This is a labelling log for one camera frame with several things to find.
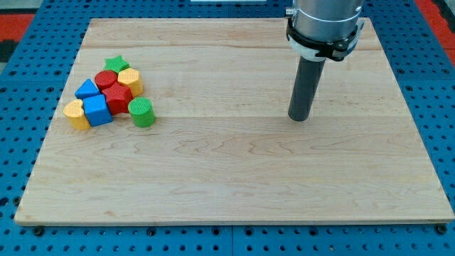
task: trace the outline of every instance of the green cylinder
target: green cylinder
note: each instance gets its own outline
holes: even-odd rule
[[[155,122],[154,108],[149,99],[137,97],[128,104],[128,110],[137,127],[149,127]]]

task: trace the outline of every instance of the toy block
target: toy block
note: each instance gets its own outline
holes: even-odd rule
[[[86,97],[92,97],[99,95],[100,91],[98,90],[97,86],[90,80],[87,79],[77,91],[74,93],[76,98],[83,100]]]
[[[112,70],[104,70],[95,76],[95,84],[102,92],[104,89],[111,87],[117,81],[117,74]]]
[[[82,106],[82,100],[73,100],[63,109],[63,114],[68,118],[68,121],[70,121],[70,124],[74,129],[90,128],[90,123],[84,114]]]
[[[149,99],[144,97],[137,97],[132,100],[128,105],[128,110],[133,119],[133,123],[137,127],[149,127],[156,118],[154,108]]]
[[[115,58],[107,58],[105,59],[105,62],[105,70],[112,70],[117,74],[120,71],[129,68],[129,63],[126,62],[121,55],[118,55]]]
[[[106,105],[106,97],[97,95],[82,100],[84,102],[85,116],[93,126],[112,122],[112,116]]]
[[[141,74],[138,70],[127,68],[119,73],[118,81],[120,85],[127,86],[131,89],[133,97],[140,95],[144,86],[142,85]]]
[[[115,82],[111,87],[102,91],[106,96],[106,103],[112,115],[129,113],[128,104],[133,100],[133,94],[128,87]]]

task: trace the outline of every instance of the blue triangular prism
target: blue triangular prism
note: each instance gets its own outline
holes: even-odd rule
[[[97,86],[90,80],[87,79],[77,91],[74,93],[76,98],[83,100],[87,97],[92,97],[99,95],[100,91],[98,90]]]

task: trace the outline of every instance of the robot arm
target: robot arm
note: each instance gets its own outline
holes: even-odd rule
[[[286,9],[287,38],[300,53],[299,68],[289,104],[289,117],[308,118],[327,58],[342,61],[358,42],[363,0],[294,0]]]

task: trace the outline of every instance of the black cylindrical rod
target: black cylindrical rod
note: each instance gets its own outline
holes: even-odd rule
[[[314,62],[300,57],[289,104],[288,115],[291,119],[301,122],[308,118],[324,63],[325,61]]]

